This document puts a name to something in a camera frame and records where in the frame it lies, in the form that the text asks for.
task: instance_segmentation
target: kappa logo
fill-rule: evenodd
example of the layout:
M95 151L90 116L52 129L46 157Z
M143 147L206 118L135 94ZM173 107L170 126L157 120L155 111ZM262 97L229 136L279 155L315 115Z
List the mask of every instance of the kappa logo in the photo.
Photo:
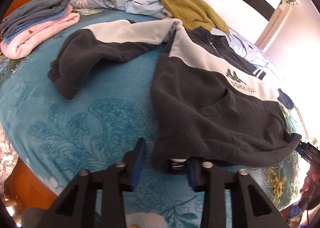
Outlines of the kappa logo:
M230 77L232 80L238 82L238 83L244 83L245 85L247 85L244 81L242 81L236 74L236 72L233 71L233 75L231 74L231 70L228 69L227 73L226 73L227 77Z

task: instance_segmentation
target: pink towel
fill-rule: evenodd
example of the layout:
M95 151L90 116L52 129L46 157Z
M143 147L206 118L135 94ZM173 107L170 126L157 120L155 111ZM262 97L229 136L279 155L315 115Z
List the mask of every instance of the pink towel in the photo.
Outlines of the pink towel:
M31 53L31 51L58 32L76 24L80 19L77 13L66 14L53 21L47 21L21 32L10 43L0 43L1 52L8 58L19 59Z

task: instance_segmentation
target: white stripe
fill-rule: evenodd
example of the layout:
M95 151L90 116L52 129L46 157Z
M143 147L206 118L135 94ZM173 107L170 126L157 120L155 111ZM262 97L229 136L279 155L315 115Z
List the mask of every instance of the white stripe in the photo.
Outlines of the white stripe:
M259 76L263 73L263 71L261 70L257 75L256 77L259 78Z
M253 74L256 75L256 73L259 71L260 69L256 69L255 71L253 71Z

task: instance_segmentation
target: bed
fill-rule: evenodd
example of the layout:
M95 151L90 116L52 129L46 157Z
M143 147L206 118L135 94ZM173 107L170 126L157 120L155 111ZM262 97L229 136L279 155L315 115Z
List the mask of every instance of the bed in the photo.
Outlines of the bed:
M156 19L107 9L74 12L80 13L79 23L39 45L30 56L14 61L2 56L0 122L12 148L58 195L79 170L105 169L132 150L137 138L144 137L148 157L136 191L124 195L126 213L155 212L169 227L199 227L204 194L194 193L186 176L160 174L150 165L149 153L158 127L149 89L162 45L128 63L106 65L102 61L71 101L64 99L47 78L50 62L75 30L119 19ZM280 106L289 131L305 137L297 111ZM300 160L294 151L271 168L248 169L279 210L298 195ZM243 167L226 169L235 172ZM227 227L232 227L228 191L225 198Z

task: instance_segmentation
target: blue folded cloth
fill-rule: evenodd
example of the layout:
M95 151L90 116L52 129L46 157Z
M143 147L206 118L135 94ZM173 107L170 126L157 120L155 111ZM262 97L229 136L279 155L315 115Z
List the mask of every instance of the blue folded cloth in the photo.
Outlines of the blue folded cloth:
M65 15L66 11L67 11L67 8L65 8L63 11L60 11L60 12L58 12L57 14L52 15L52 16L50 16L50 17L47 17L47 18L45 18L45 19L38 20L38 21L33 21L33 22L29 23L29 24L26 24L26 25L24 25L24 26L21 26L21 27L17 28L16 31L15 31L14 33L12 33L11 35L2 38L2 40L3 40L4 43L8 44L8 43L10 43L11 40L14 39L15 36L17 36L17 35L18 35L19 33L21 33L22 31L24 31L24 30L26 30L26 29L28 29L28 28L31 28L31 27L34 26L34 25L43 23L43 22L53 21L53 20L55 20L55 19L62 18L62 17Z

